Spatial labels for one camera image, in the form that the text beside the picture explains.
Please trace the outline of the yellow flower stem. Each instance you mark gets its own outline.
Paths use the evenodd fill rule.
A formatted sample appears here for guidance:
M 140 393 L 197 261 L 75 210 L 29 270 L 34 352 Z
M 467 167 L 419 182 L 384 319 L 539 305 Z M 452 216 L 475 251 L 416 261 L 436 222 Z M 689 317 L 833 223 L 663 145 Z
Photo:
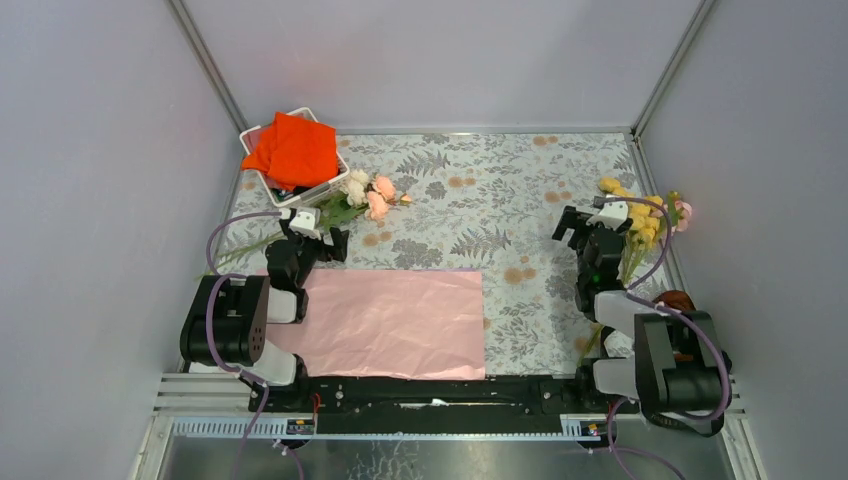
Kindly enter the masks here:
M 636 198 L 624 189 L 617 179 L 612 177 L 601 178 L 598 186 L 600 191 L 608 196 Z M 658 243 L 662 222 L 656 215 L 662 215 L 654 207 L 639 202 L 627 202 L 627 206 L 628 219 L 632 223 L 625 233 L 625 250 L 620 268 L 620 280 L 625 287 L 631 287 L 635 281 L 634 275 L 637 267 L 642 264 Z M 592 353 L 601 342 L 602 327 L 592 328 L 592 336 L 581 347 L 580 362 Z

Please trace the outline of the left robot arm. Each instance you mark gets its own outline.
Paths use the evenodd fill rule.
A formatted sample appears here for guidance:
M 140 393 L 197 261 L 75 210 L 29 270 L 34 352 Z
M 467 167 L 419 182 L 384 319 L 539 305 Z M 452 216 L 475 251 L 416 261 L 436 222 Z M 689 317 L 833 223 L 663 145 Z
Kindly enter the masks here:
M 311 388 L 305 363 L 275 346 L 268 329 L 305 320 L 308 276 L 318 262 L 345 261 L 349 236 L 338 227 L 316 238 L 287 229 L 266 248 L 266 274 L 204 276 L 180 333 L 183 360 L 272 387 L 272 398 L 285 410 L 304 407 Z

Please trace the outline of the pink white rose stems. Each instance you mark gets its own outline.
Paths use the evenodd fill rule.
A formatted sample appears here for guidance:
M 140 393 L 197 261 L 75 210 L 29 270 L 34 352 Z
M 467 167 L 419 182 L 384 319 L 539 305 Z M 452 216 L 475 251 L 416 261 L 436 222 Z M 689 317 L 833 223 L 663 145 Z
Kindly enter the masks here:
M 385 175 L 369 175 L 361 169 L 352 171 L 349 176 L 340 182 L 338 191 L 328 196 L 301 206 L 279 207 L 272 211 L 251 212 L 232 217 L 218 225 L 207 240 L 206 262 L 207 272 L 218 275 L 222 266 L 234 262 L 253 251 L 269 246 L 272 242 L 281 240 L 283 233 L 280 221 L 289 221 L 290 210 L 301 207 L 313 207 L 321 211 L 320 231 L 329 234 L 331 227 L 343 227 L 350 222 L 364 217 L 374 222 L 385 219 L 391 209 L 399 206 L 408 206 L 412 198 L 406 192 L 400 192 Z M 269 218 L 276 222 L 279 232 L 265 237 L 253 244 L 239 247 L 224 255 L 214 252 L 214 243 L 218 236 L 229 229 L 233 223 L 242 220 Z

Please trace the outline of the pink flower stem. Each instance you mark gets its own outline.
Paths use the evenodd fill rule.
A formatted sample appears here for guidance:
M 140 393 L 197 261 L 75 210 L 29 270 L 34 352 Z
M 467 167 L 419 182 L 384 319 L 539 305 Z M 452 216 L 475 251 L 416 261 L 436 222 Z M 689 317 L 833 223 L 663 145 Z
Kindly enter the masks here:
M 677 191 L 670 191 L 666 196 L 667 211 L 671 219 L 672 232 L 684 232 L 688 229 L 693 213 L 692 206 L 687 203 Z

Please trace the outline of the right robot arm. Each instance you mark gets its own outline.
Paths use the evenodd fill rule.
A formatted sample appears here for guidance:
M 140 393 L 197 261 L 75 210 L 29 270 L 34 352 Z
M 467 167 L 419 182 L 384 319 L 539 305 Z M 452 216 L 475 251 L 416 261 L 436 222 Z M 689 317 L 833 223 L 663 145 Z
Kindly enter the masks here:
M 577 309 L 599 326 L 602 340 L 623 338 L 627 353 L 604 347 L 579 363 L 575 402 L 597 412 L 611 400 L 637 402 L 656 426 L 702 437 L 718 434 L 732 400 L 730 365 L 711 316 L 681 310 L 631 293 L 619 278 L 625 232 L 632 222 L 625 202 L 598 199 L 595 212 L 563 209 L 554 233 L 576 255 Z

